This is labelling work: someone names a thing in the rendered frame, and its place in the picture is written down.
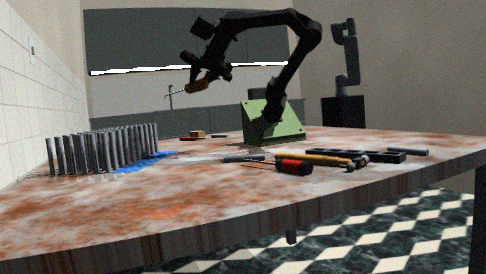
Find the tan cardboard box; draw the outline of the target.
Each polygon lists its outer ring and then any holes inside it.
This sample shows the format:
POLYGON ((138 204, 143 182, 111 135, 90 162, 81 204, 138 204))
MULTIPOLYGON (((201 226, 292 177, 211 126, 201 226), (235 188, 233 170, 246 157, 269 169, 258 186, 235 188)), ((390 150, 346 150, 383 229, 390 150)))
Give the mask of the tan cardboard box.
POLYGON ((190 132, 190 137, 205 138, 204 131, 192 131, 190 132))

